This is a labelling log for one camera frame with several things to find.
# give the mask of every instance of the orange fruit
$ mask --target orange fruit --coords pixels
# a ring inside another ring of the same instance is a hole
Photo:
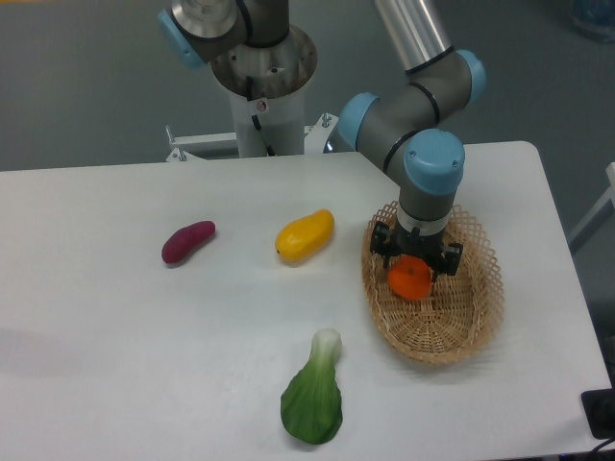
[[[431,291],[431,269],[423,259],[403,255],[388,271],[388,286],[408,301],[418,301]]]

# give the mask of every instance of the plastic fake food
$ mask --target plastic fake food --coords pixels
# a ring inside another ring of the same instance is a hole
[[[214,234],[215,225],[211,221],[201,221],[179,229],[162,247],[162,260],[167,264],[182,262]]]
[[[342,338],[337,330],[316,331],[306,366],[282,394],[286,432],[308,444],[329,442],[342,426],[342,395],[335,382],[335,363],[341,350]]]
[[[431,292],[431,269],[418,257],[403,255],[388,271],[388,285],[408,301],[426,298]]]
[[[319,209],[286,225],[276,238],[276,251],[289,262],[305,259],[329,242],[334,225],[332,213]]]

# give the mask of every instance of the purple sweet potato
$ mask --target purple sweet potato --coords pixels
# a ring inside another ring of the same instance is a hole
[[[215,234],[211,221],[201,221],[179,229],[162,247],[162,260],[167,264],[182,262],[191,252]]]

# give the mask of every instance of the gray floor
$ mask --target gray floor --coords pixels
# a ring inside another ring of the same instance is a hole
[[[169,152],[166,124],[176,135],[231,131],[209,69],[184,69],[159,33],[156,15],[169,2],[0,5],[0,170],[158,162]],[[475,51],[489,77],[484,96],[442,128],[466,143],[533,143],[568,232],[615,161],[615,44],[577,34],[567,3],[436,2],[455,46]],[[369,0],[290,4],[319,52],[308,121],[339,113],[361,91],[389,96],[403,84]],[[615,335],[613,235],[615,218],[576,256],[600,336]]]

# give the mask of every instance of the woven basket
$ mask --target woven basket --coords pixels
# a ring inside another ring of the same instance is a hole
[[[376,222],[393,226],[397,204],[380,209],[363,237],[363,285],[376,327],[393,349],[412,360],[443,365],[467,358],[494,337],[504,317],[495,252],[476,218],[455,206],[444,241],[463,245],[456,275],[438,277],[427,298],[406,301],[389,288],[382,257],[369,251]]]

